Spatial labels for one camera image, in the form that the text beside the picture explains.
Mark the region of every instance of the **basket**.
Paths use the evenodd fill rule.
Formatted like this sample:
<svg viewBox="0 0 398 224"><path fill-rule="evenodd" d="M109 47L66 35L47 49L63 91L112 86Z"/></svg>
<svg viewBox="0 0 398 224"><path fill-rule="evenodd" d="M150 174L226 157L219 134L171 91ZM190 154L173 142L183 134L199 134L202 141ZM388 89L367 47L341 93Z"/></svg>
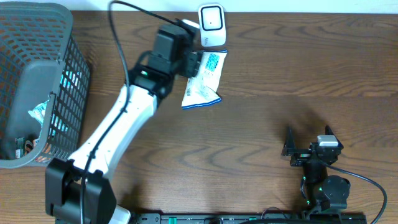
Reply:
<svg viewBox="0 0 398 224"><path fill-rule="evenodd" d="M49 3L0 2L0 8L0 168L67 159L78 144L90 85L72 14ZM44 102L41 125L28 111ZM16 138L39 141L15 159Z"/></svg>

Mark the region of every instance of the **wooden tabletop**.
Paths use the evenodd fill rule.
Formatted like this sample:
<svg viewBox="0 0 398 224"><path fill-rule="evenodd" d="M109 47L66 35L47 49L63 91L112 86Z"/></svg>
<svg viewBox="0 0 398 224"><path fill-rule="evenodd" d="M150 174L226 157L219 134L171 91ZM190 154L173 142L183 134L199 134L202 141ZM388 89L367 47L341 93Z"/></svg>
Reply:
<svg viewBox="0 0 398 224"><path fill-rule="evenodd" d="M197 13L162 15L198 20ZM112 107L124 74L106 13L73 16L93 67L83 142ZM131 68L152 49L162 22L117 12L115 23ZM183 111L187 80L179 78L118 166L118 203L165 213L299 208L302 169L280 155L286 127L305 147L329 124L345 146L334 165L379 182L389 197L380 223L397 223L398 16L227 13L226 26L223 101ZM370 222L382 193L338 175L351 182L347 211L364 212ZM43 167L0 170L0 223L53 222L44 199Z"/></svg>

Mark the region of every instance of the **white plastic package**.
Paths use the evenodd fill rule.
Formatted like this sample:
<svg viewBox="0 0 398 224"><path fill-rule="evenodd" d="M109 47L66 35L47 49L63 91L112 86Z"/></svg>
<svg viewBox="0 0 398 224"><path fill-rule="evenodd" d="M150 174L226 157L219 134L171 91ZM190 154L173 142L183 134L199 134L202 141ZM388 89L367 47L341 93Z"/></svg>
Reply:
<svg viewBox="0 0 398 224"><path fill-rule="evenodd" d="M227 50L203 53L198 75L188 79L181 104L183 110L221 102L216 92L227 53Z"/></svg>

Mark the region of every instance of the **wooden table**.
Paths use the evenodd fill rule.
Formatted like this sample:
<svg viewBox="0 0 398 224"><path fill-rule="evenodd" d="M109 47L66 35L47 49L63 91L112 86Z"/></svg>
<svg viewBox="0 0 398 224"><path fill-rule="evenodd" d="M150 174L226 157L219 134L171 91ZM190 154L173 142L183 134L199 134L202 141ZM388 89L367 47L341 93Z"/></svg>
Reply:
<svg viewBox="0 0 398 224"><path fill-rule="evenodd" d="M197 13L162 13L198 20ZM73 12L73 33L93 67L82 142L113 105L124 81L105 12ZM162 23L115 13L129 67L152 49ZM280 152L287 125L301 146L329 124L345 145L335 166L387 191L380 223L398 219L398 17L360 14L227 13L228 56L220 104L181 110L179 78L139 131L112 181L118 203L165 213L261 212L305 203L302 169ZM351 182L348 211L371 221L382 194ZM44 168L0 170L0 223L51 223L44 212Z"/></svg>

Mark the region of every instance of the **white background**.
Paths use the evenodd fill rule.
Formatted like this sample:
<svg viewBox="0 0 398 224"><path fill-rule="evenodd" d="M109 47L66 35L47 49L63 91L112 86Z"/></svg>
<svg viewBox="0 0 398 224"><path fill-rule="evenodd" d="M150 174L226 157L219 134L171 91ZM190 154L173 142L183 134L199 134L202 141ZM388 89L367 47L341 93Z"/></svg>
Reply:
<svg viewBox="0 0 398 224"><path fill-rule="evenodd" d="M106 10L109 0L22 0L56 2L69 10ZM206 3L220 3L226 12L343 12L398 14L398 0L126 0L149 11L197 11ZM131 10L114 6L115 10Z"/></svg>

